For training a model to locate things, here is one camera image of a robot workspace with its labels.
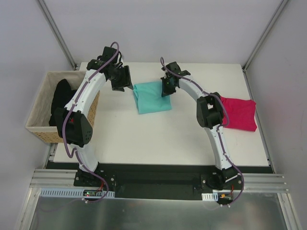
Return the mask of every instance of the pink fabric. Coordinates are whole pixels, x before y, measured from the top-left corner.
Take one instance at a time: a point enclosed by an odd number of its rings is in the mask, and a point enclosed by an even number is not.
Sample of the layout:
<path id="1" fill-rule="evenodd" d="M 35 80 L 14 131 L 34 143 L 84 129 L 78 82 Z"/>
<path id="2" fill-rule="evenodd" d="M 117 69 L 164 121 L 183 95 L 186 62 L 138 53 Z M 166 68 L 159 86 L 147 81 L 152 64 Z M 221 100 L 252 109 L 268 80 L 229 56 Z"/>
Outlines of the pink fabric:
<path id="1" fill-rule="evenodd" d="M 257 125 L 254 118 L 256 103 L 253 100 L 221 97 L 221 101 L 229 116 L 229 125 L 225 128 L 256 131 Z M 223 124 L 226 124 L 226 122 L 226 116 L 224 115 Z"/>

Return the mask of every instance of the white table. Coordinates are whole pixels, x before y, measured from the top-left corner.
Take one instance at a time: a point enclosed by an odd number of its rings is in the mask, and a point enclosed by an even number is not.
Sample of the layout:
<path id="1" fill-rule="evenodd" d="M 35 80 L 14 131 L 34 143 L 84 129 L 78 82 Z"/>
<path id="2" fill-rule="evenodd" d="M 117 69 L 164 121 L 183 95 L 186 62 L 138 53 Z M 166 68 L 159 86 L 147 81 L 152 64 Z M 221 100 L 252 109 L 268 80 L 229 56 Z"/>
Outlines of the white table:
<path id="1" fill-rule="evenodd" d="M 87 63 L 80 70 L 86 70 Z M 160 81 L 160 63 L 125 63 L 133 84 Z M 249 99 L 240 65 L 179 63 L 197 83 L 223 97 Z M 100 163 L 214 165 L 206 132 L 196 120 L 196 103 L 183 90 L 171 95 L 171 111 L 139 115 L 133 93 L 115 92 L 111 84 L 100 91 L 92 143 Z M 224 129 L 228 150 L 240 166 L 268 166 L 259 130 L 246 132 Z M 54 162 L 69 159 L 59 144 Z"/>

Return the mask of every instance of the ventilation grille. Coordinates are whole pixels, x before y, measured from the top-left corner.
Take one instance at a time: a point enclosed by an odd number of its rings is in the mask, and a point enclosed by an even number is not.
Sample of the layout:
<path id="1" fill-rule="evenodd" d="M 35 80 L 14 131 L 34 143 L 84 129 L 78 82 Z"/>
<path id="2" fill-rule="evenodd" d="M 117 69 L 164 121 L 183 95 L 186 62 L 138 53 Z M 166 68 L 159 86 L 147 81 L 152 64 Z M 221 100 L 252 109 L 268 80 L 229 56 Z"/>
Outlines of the ventilation grille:
<path id="1" fill-rule="evenodd" d="M 218 201 L 218 194 L 216 192 L 214 193 L 202 193 L 201 194 L 203 201 Z"/>
<path id="2" fill-rule="evenodd" d="M 42 188 L 40 196 L 43 197 L 64 197 L 64 198 L 85 198 L 83 196 L 84 189 L 70 189 L 70 188 Z M 106 191 L 97 193 L 97 196 L 91 198 L 100 198 Z M 115 192 L 108 192 L 105 198 L 115 198 Z"/>

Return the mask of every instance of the wall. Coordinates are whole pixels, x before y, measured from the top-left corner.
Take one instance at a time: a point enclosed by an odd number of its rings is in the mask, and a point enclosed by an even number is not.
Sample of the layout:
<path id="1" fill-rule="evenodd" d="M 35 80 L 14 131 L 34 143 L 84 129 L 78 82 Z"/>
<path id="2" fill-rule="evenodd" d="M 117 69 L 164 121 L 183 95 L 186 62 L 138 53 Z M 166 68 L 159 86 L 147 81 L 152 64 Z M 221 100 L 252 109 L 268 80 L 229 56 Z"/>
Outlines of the wall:
<path id="1" fill-rule="evenodd" d="M 44 144 L 25 128 L 48 70 L 70 70 L 34 0 L 0 2 L 0 229 L 16 226 Z"/>
<path id="2" fill-rule="evenodd" d="M 248 80 L 278 173 L 307 229 L 307 1 L 291 1 L 248 68 Z"/>
<path id="3" fill-rule="evenodd" d="M 244 64 L 281 0 L 46 0 L 78 63 L 114 40 L 129 62 Z"/>

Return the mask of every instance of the teal cloth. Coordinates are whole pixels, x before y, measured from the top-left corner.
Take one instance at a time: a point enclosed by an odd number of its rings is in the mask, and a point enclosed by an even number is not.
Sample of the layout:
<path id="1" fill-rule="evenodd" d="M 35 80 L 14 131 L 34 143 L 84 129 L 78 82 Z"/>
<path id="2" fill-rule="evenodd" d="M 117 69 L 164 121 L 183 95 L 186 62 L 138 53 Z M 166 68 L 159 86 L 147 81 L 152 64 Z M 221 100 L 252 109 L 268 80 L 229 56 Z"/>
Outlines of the teal cloth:
<path id="1" fill-rule="evenodd" d="M 133 95 L 139 114 L 155 113 L 172 109 L 169 96 L 162 97 L 162 82 L 135 84 Z"/>

